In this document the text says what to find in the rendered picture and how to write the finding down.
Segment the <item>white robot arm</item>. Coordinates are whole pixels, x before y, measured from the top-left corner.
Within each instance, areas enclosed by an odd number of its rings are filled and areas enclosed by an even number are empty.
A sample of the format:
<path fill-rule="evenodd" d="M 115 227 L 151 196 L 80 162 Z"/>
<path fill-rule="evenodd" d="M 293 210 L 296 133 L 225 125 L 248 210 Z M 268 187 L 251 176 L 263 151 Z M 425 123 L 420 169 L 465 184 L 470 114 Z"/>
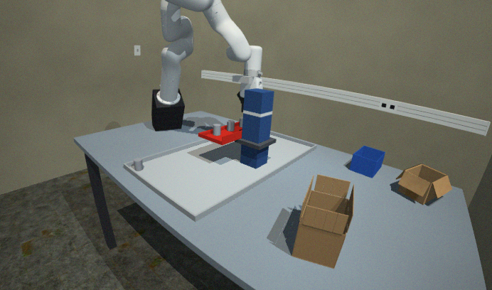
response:
<path fill-rule="evenodd" d="M 172 43 L 161 52 L 161 84 L 156 96 L 160 103 L 173 105 L 179 102 L 180 62 L 193 52 L 193 25 L 189 18 L 181 16 L 181 7 L 203 12 L 211 28 L 227 41 L 227 57 L 232 61 L 245 62 L 244 75 L 233 75 L 233 82 L 252 84 L 254 77 L 262 75 L 262 48 L 249 45 L 221 0 L 161 0 L 163 37 Z"/>

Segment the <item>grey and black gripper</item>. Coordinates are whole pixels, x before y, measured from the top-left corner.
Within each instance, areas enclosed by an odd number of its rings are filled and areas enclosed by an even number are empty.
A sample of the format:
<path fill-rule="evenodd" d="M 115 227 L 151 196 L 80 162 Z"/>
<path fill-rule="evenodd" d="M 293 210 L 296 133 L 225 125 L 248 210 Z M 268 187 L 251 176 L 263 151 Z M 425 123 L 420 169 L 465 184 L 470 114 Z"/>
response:
<path fill-rule="evenodd" d="M 241 83 L 240 91 L 237 93 L 237 96 L 239 97 L 240 102 L 242 104 L 242 111 L 241 112 L 243 112 L 243 109 L 244 109 L 245 90 L 255 89 L 255 88 L 263 89 L 261 77 L 254 77 L 252 84 Z"/>

